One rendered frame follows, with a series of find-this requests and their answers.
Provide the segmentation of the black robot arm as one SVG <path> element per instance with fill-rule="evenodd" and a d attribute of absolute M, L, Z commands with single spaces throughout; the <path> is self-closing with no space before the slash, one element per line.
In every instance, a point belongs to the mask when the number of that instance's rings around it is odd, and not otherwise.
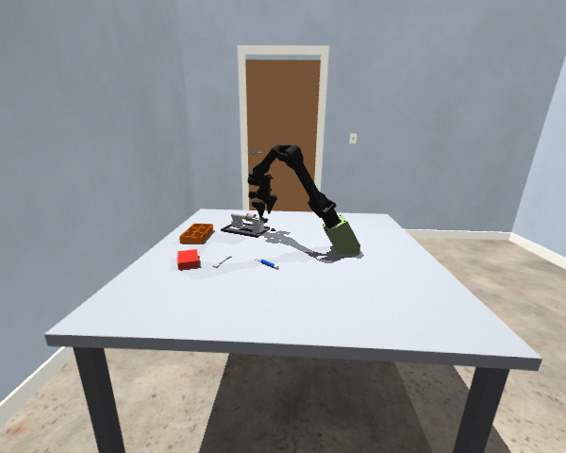
<path fill-rule="evenodd" d="M 273 147 L 264 160 L 253 168 L 253 173 L 248 174 L 248 183 L 250 185 L 259 186 L 260 188 L 270 188 L 270 179 L 273 179 L 273 177 L 271 175 L 266 176 L 264 174 L 269 171 L 270 165 L 276 158 L 281 161 L 285 161 L 285 163 L 297 174 L 308 193 L 308 204 L 310 209 L 313 210 L 319 218 L 323 219 L 325 225 L 328 228 L 332 228 L 339 224 L 341 219 L 334 210 L 336 208 L 336 203 L 327 199 L 323 193 L 318 191 L 304 165 L 301 149 L 296 145 L 278 144 Z"/>

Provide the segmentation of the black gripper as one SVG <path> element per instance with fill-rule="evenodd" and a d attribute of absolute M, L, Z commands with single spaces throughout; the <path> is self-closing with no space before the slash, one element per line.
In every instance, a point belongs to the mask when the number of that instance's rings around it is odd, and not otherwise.
<path fill-rule="evenodd" d="M 257 209 L 259 218 L 262 218 L 264 210 L 265 210 L 265 203 L 267 204 L 267 211 L 268 214 L 271 213 L 272 208 L 275 204 L 275 200 L 277 200 L 277 196 L 275 194 L 270 194 L 270 188 L 259 188 L 259 199 L 252 201 L 252 206 Z"/>

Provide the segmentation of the orange compartment tray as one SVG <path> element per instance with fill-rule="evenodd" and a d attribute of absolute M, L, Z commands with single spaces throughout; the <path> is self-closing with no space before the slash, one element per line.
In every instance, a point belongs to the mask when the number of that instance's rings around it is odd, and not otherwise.
<path fill-rule="evenodd" d="M 193 224 L 179 236 L 180 243 L 202 243 L 213 230 L 213 224 Z"/>

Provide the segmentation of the red block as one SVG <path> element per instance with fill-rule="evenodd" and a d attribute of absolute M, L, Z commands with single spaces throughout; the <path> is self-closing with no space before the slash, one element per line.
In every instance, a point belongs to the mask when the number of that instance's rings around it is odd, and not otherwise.
<path fill-rule="evenodd" d="M 197 249 L 177 251 L 178 270 L 199 267 Z"/>

